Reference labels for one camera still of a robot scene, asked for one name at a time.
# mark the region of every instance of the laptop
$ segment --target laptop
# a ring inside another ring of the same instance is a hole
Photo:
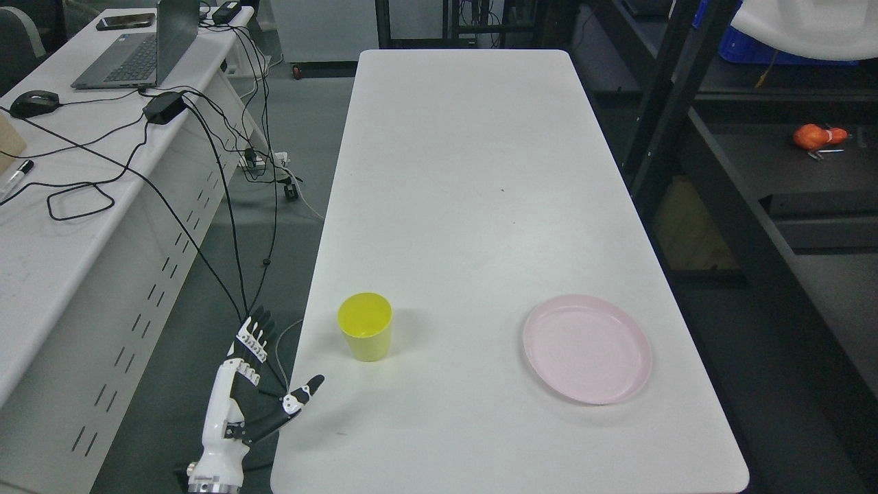
[[[198,0],[158,0],[154,33],[119,36],[71,85],[149,88],[162,83],[198,35]]]

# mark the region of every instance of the chair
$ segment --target chair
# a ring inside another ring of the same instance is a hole
[[[16,7],[0,7],[0,95],[12,89],[46,58],[33,20]]]

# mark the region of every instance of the marker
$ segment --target marker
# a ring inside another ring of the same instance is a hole
[[[18,185],[18,182],[21,182],[21,179],[27,175],[28,172],[33,170],[33,160],[26,160],[21,166],[18,167],[18,170],[15,170],[15,173],[9,177],[9,180],[0,189],[0,200],[5,200],[6,196],[9,195],[15,189],[15,186]]]

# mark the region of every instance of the laptop screen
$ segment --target laptop screen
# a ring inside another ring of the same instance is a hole
[[[155,83],[161,84],[198,36],[198,0],[158,0]]]

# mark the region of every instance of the laptop keyboard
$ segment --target laptop keyboard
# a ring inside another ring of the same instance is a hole
[[[134,50],[134,53],[104,80],[109,83],[112,81],[139,81],[145,79],[155,70],[157,46],[157,38],[154,34],[144,39],[137,49]]]

